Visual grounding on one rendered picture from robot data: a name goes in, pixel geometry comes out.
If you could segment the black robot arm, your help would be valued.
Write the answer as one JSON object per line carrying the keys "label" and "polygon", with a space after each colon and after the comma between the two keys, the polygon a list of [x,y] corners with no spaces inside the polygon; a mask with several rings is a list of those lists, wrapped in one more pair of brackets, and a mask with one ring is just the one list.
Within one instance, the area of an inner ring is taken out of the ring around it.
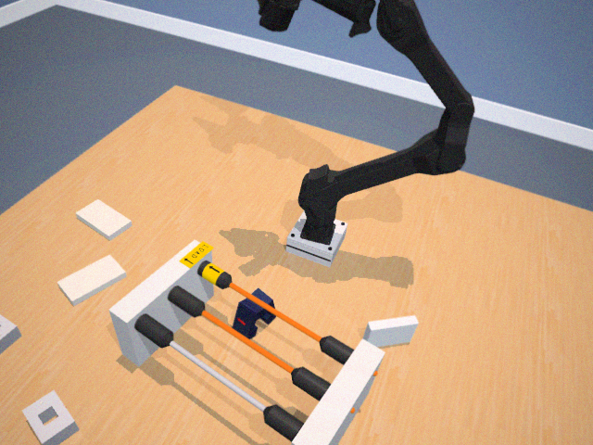
{"label": "black robot arm", "polygon": [[[353,22],[350,38],[372,29],[375,6],[375,0],[328,0],[329,9]],[[328,164],[309,169],[298,196],[307,217],[302,239],[330,245],[337,202],[346,195],[415,173],[456,172],[466,160],[473,98],[430,40],[414,0],[380,0],[376,27],[382,38],[412,61],[446,109],[438,129],[409,148],[342,171],[330,170]]]}

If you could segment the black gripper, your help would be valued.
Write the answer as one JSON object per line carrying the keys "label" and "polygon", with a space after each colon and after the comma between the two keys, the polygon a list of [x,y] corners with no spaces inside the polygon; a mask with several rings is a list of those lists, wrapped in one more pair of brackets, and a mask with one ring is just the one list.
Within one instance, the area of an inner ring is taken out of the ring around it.
{"label": "black gripper", "polygon": [[[275,0],[257,0],[259,3],[259,26],[271,32],[287,31],[294,9],[282,6]],[[313,0],[328,8],[328,0]]]}

